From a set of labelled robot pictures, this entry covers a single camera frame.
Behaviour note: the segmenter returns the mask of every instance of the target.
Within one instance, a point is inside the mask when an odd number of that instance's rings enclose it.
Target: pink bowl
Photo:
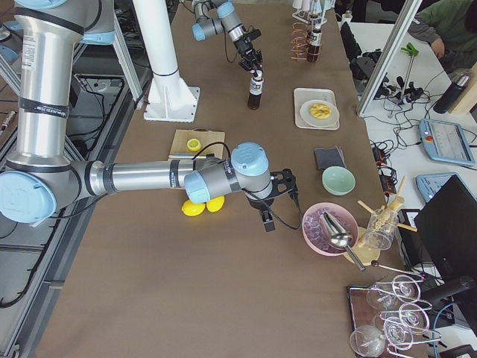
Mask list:
[[[325,256],[338,256],[346,252],[345,249],[333,248],[326,239],[324,230],[320,226],[320,216],[327,211],[332,214],[353,235],[351,247],[358,240],[358,224],[350,212],[333,203],[318,203],[312,205],[303,215],[302,232],[305,241],[313,251]]]

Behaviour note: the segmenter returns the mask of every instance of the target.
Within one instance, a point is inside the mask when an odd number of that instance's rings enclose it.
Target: green tool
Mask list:
[[[408,87],[409,76],[411,75],[412,64],[414,63],[414,58],[419,54],[419,51],[414,47],[414,45],[413,45],[412,43],[408,43],[408,44],[406,45],[406,47],[402,47],[401,50],[404,51],[404,52],[405,52],[406,54],[408,54],[409,56],[411,56],[411,61],[409,61],[408,72],[407,72],[406,75],[405,75],[404,86],[402,86],[402,89],[401,89],[401,98],[400,98],[400,101],[403,101],[403,99],[404,99],[404,92],[405,92],[405,89]],[[389,113],[388,118],[391,118],[391,117],[393,116],[394,108],[393,108],[393,110]]]

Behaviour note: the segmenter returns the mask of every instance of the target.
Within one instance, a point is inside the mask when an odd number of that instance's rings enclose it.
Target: light blue robot joint cap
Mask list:
[[[68,0],[15,0],[16,3],[23,7],[33,10],[53,9],[63,5]]]
[[[210,201],[210,192],[205,180],[198,172],[187,174],[184,178],[184,187],[187,196],[194,204],[206,203]]]
[[[0,54],[9,63],[12,64],[18,59],[18,54],[6,46],[0,45]]]
[[[206,35],[203,32],[202,26],[200,26],[200,24],[193,24],[192,33],[194,34],[196,41],[204,41],[206,39]]]
[[[80,42],[86,43],[87,45],[112,45],[115,38],[116,33],[114,31],[91,34],[86,33]]]
[[[57,208],[53,192],[31,174],[0,174],[0,212],[15,222],[33,223],[48,218]]]
[[[264,149],[252,142],[238,145],[232,152],[233,168],[240,174],[257,177],[268,170],[268,158]]]
[[[221,6],[217,8],[217,15],[220,19],[229,16],[236,9],[234,8],[232,2],[224,2]]]

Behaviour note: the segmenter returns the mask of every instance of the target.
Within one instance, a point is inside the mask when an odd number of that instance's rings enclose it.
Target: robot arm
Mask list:
[[[209,16],[217,8],[217,19]],[[196,23],[192,32],[197,41],[203,41],[226,32],[241,56],[240,66],[246,71],[262,69],[262,52],[253,48],[252,41],[261,35],[259,29],[247,32],[232,2],[227,0],[193,0]]]
[[[22,0],[16,14],[25,38],[17,145],[7,156],[7,171],[0,173],[4,216],[34,223],[82,198],[123,190],[185,188],[195,203],[245,191],[252,206],[267,218],[275,197],[296,192],[291,173],[270,173],[265,152],[255,143],[240,145],[226,160],[110,165],[68,160],[64,146],[73,48],[108,7],[112,18],[113,1],[89,0],[88,7],[84,1],[50,0],[51,9],[28,8],[29,3],[37,1]],[[104,40],[101,34],[106,33],[95,32],[94,38]],[[287,189],[280,192],[285,176]]]

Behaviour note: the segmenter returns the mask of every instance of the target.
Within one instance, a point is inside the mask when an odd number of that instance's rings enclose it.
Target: copper coil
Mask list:
[[[292,25],[293,30],[291,31],[291,41],[292,47],[290,51],[292,55],[290,58],[292,60],[305,60],[307,51],[308,51],[308,25],[303,22],[295,22]]]

